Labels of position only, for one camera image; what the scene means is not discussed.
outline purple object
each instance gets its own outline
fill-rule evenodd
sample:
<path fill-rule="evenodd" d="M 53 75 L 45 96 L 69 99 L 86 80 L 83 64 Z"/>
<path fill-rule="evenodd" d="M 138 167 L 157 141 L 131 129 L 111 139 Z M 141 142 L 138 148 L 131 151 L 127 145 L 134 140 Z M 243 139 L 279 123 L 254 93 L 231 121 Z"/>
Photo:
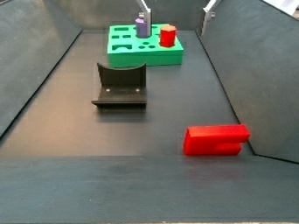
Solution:
<path fill-rule="evenodd" d="M 147 22 L 142 18 L 138 18 L 135 20 L 135 31 L 137 31 L 137 36 L 141 39 L 147 39 L 149 38 L 149 35 L 147 35 Z"/>

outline red rectangular block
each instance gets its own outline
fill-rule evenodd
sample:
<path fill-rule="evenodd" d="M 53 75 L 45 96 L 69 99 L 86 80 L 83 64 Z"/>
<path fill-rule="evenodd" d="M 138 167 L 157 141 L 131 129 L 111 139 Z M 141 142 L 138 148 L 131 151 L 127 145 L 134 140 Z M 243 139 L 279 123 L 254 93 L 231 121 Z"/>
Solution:
<path fill-rule="evenodd" d="M 241 143 L 249 140 L 245 124 L 189 127 L 183 143 L 185 155 L 231 155 L 241 152 Z"/>

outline green block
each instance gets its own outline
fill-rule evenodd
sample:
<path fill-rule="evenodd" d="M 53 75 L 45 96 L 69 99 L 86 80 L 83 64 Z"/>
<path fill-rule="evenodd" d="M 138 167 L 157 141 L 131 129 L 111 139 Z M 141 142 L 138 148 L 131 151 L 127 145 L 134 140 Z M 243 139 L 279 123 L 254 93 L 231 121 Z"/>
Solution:
<path fill-rule="evenodd" d="M 110 26 L 107 56 L 111 67 L 138 67 L 179 65 L 183 63 L 183 45 L 175 38 L 174 47 L 163 47 L 161 42 L 161 28 L 165 24 L 153 25 L 153 37 L 138 38 L 137 26 Z"/>

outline toy block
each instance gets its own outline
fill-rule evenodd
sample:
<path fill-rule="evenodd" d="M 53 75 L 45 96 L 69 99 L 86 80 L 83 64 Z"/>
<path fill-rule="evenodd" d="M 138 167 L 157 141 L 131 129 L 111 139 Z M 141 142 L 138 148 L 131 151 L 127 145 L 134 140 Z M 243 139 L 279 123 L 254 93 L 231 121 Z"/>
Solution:
<path fill-rule="evenodd" d="M 161 46 L 173 47 L 175 41 L 177 28 L 173 25 L 165 25 L 161 31 Z"/>
<path fill-rule="evenodd" d="M 241 143 L 245 143 L 249 137 L 250 132 L 245 124 L 189 127 L 183 143 L 185 155 L 237 156 Z"/>
<path fill-rule="evenodd" d="M 181 65 L 183 45 L 175 37 L 174 46 L 161 46 L 161 29 L 165 24 L 153 25 L 150 38 L 137 37 L 135 25 L 110 26 L 107 56 L 111 67 Z"/>

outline black stand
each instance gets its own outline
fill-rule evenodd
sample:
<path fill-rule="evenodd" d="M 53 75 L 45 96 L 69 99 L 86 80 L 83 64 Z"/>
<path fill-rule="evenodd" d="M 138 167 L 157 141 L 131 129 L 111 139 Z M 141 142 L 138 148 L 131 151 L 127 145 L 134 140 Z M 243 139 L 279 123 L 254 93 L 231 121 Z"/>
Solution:
<path fill-rule="evenodd" d="M 93 103 L 105 105 L 146 105 L 146 64 L 115 69 L 98 63 L 102 83 L 99 97 Z"/>

